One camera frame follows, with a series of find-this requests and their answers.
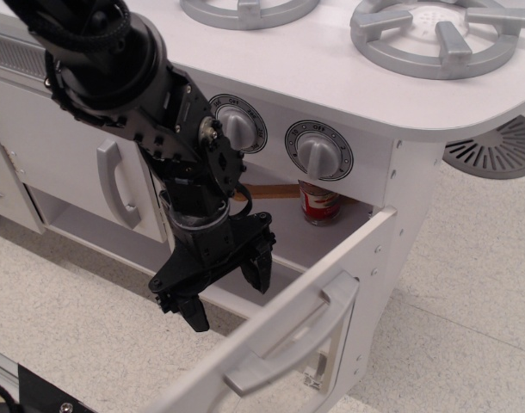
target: toy kitchen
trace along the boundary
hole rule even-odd
[[[247,397],[309,360],[299,411],[329,411],[363,380],[446,144],[525,111],[525,0],[127,5],[243,153],[241,182],[297,191],[253,200],[275,234],[268,291],[235,269],[200,292],[248,321],[146,411],[220,411],[227,394]],[[138,143],[51,100],[44,47],[0,0],[0,215],[157,274],[176,243]],[[475,155],[507,164],[520,154]],[[338,217],[307,222],[298,187],[340,195]]]

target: stove top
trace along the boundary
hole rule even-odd
[[[238,4],[237,0],[194,3],[221,6],[226,1],[232,9]],[[273,7],[286,0],[267,1],[274,1],[270,4]],[[365,2],[320,0],[298,20],[244,31],[200,23],[182,9],[185,2],[127,0],[132,11],[145,15],[158,27],[171,62],[189,71],[196,81],[220,84],[223,91],[227,85],[241,83],[254,90],[252,95],[297,108],[307,119],[356,124],[361,130],[395,139],[451,141],[484,133],[525,109],[525,29],[513,57],[502,67],[483,76],[437,81],[379,67],[353,46],[351,18]],[[259,2],[240,3],[255,4],[256,8]],[[417,2],[385,3],[398,7]],[[525,0],[501,3],[505,8],[525,9]],[[267,8],[263,0],[260,5]],[[0,12],[10,14],[2,0]],[[483,30],[484,42],[495,41],[497,34],[491,25],[477,26]],[[475,54],[479,54],[479,47],[471,44]]]

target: knob dial label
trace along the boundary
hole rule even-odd
[[[225,108],[234,108],[246,116],[246,119],[250,119],[256,130],[256,136],[250,137],[253,139],[253,144],[247,148],[242,148],[241,151],[244,153],[257,153],[263,149],[268,141],[268,131],[264,124],[261,115],[253,108],[248,102],[234,95],[216,95],[210,101],[211,109],[213,110],[215,117],[219,118],[219,112]]]
[[[299,156],[300,142],[307,134],[320,136],[335,145],[340,153],[337,171],[330,176],[320,177],[320,181],[337,181],[344,178],[352,170],[354,157],[349,144],[341,134],[331,126],[315,120],[303,120],[292,125],[286,133],[286,149],[291,160],[303,172],[307,173],[306,166],[302,164]]]

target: gray knob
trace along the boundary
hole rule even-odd
[[[299,161],[311,179],[335,174],[341,166],[341,151],[324,135],[308,133],[298,142]]]
[[[222,108],[218,115],[222,122],[222,131],[230,140],[232,149],[240,151],[256,143],[256,125],[251,117],[236,108]]]

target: speaker grille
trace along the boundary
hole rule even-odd
[[[39,46],[0,36],[0,67],[44,80],[45,51]]]
[[[517,116],[475,138],[450,142],[443,159],[458,170],[482,178],[525,176],[525,117]]]

